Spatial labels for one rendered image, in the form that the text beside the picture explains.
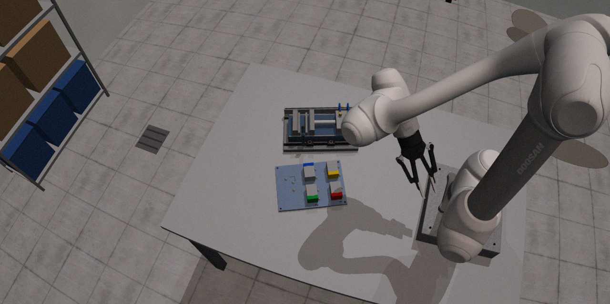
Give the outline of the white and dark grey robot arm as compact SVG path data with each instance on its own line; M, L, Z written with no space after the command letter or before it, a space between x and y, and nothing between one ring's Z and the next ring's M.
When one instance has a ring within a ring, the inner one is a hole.
M395 68L384 68L372 75L372 95L345 114L342 136L356 147L390 134L407 138L426 111L491 81L538 74L528 113L501 153L479 150L447 176L437 247L444 258L465 263L481 252L501 209L558 146L603 125L610 112L609 56L610 17L591 13L552 22L413 95Z

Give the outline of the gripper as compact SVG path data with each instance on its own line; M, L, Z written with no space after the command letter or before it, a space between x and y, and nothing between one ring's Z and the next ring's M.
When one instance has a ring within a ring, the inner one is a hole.
M416 159L421 159L422 163L424 163L424 166L428 172L428 176L430 178L430 182L433 187L433 191L435 193L437 193L437 189L435 186L436 181L434 179L434 173L437 172L437 165L436 165L435 156L434 156L434 152L433 152L434 145L431 142L425 143L421 138L421 134L420 134L419 130L415 134L413 134L407 138L397 138L397 139L398 139L402 154L399 155L399 157L395 158L395 159L399 163L399 165L401 165L402 169L405 171L406 177L408 178L410 184L416 183L417 189L420 191L421 197L424 199L425 195L421 188L420 181L418 179L416 162L415 162ZM408 148L410 148L410 149L408 149ZM425 148L427 148L427 150L428 150L432 169L430 169L430 167L424 157ZM405 163L403 163L405 161L405 159L403 159L404 157L406 159L410 160L410 166L412 169L413 178L410 177L409 171L406 169Z

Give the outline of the grey metal blank with green end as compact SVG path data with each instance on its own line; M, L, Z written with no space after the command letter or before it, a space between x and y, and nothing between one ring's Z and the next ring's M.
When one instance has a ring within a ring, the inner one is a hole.
M306 185L306 195L307 195L307 203L317 203L318 202L318 193L316 184L307 184Z

